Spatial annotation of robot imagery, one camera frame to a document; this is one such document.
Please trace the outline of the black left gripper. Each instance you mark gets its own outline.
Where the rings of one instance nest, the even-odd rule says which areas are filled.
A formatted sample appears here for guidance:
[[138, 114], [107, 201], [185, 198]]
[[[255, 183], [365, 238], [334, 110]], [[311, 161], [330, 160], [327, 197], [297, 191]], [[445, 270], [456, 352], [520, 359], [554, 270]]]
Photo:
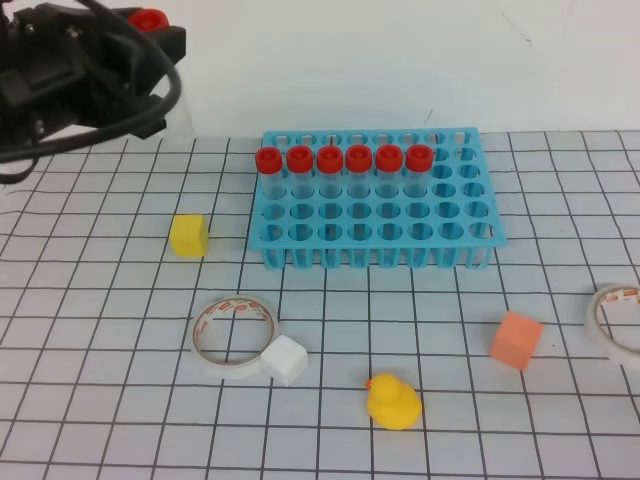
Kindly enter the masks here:
[[1, 16], [1, 147], [32, 148], [73, 125], [102, 134], [136, 116], [131, 134], [162, 129], [165, 98], [136, 84], [140, 63], [186, 55], [186, 30], [156, 8], [42, 3]]

